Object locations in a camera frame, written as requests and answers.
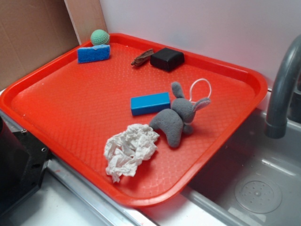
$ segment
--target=green ball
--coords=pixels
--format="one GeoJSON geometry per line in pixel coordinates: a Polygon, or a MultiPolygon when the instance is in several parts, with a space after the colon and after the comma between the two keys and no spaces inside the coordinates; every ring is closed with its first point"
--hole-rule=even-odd
{"type": "Polygon", "coordinates": [[[104,30],[95,30],[91,34],[91,42],[94,46],[108,45],[110,42],[110,36],[104,30]]]}

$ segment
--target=rabbit ear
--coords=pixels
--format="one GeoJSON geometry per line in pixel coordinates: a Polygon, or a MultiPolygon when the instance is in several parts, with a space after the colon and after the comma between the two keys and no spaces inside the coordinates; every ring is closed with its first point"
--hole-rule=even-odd
{"type": "Polygon", "coordinates": [[[211,100],[206,97],[206,98],[203,98],[203,99],[200,99],[199,101],[197,101],[195,103],[195,105],[193,106],[193,112],[196,112],[204,107],[206,107],[208,104],[211,103],[211,100]]]}
{"type": "Polygon", "coordinates": [[[171,84],[171,89],[176,98],[185,98],[182,87],[177,81],[171,84]]]}

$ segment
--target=white wall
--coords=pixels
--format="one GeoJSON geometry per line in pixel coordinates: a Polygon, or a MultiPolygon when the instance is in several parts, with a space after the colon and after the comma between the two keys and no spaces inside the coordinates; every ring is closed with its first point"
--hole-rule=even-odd
{"type": "Polygon", "coordinates": [[[270,87],[301,34],[301,0],[100,0],[108,31],[262,73],[270,87]]]}

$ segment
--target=blue sponge block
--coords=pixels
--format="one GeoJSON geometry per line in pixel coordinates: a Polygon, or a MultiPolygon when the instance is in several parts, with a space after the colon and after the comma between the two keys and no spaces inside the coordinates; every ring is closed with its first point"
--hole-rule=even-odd
{"type": "Polygon", "coordinates": [[[87,63],[109,59],[109,45],[98,45],[93,47],[81,47],[77,50],[78,63],[87,63]]]}
{"type": "Polygon", "coordinates": [[[170,108],[168,92],[131,98],[132,115],[160,112],[170,108]]]}

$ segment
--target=piece of bark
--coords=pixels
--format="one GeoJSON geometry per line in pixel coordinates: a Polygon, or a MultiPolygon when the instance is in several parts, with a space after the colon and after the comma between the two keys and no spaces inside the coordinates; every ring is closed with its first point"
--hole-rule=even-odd
{"type": "Polygon", "coordinates": [[[131,63],[131,65],[134,66],[141,66],[144,62],[146,62],[147,60],[150,59],[151,55],[154,53],[153,49],[149,49],[147,51],[145,51],[144,53],[142,53],[141,55],[137,56],[133,62],[131,63]]]}

